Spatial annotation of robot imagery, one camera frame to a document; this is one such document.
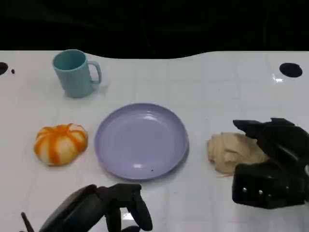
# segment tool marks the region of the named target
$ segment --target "mug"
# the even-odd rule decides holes
[[[91,79],[89,64],[96,67],[98,81]],[[60,52],[53,59],[53,67],[65,94],[72,98],[87,96],[93,92],[93,84],[100,84],[102,80],[99,64],[88,61],[85,53],[79,50],[70,49]]]

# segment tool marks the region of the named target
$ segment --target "white table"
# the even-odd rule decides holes
[[[51,65],[56,53],[0,52],[0,61],[9,64],[0,76],[0,231],[23,230],[22,211],[38,231],[79,187],[123,182],[100,168],[93,141],[99,123],[131,102],[168,107],[183,120],[190,137],[191,151],[182,168],[142,183],[154,232],[309,231],[305,206],[263,210],[235,204],[232,178],[218,178],[205,142],[214,133],[237,131],[232,123],[237,118],[284,117],[309,131],[309,53],[213,52],[171,60],[89,55],[111,81],[83,99],[64,96]],[[284,62],[298,63],[303,76],[283,76],[279,65]],[[37,131],[70,122],[89,132],[87,150],[68,166],[44,166],[32,150]],[[133,223],[128,219],[125,226]],[[91,231],[107,232],[105,221]]]

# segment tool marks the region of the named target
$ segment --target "plate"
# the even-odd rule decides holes
[[[181,120],[169,109],[137,103],[111,113],[99,126],[95,150],[112,174],[136,180],[168,173],[188,154]]]

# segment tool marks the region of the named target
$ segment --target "crumpled cloth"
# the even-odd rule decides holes
[[[239,163],[254,164],[269,158],[256,144],[256,139],[240,133],[216,134],[207,141],[208,160],[214,162],[215,169],[232,175]]]

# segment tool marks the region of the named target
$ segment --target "orange pumpkin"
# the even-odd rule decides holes
[[[80,125],[70,123],[44,127],[37,134],[34,152],[47,165],[70,163],[87,148],[87,132]]]

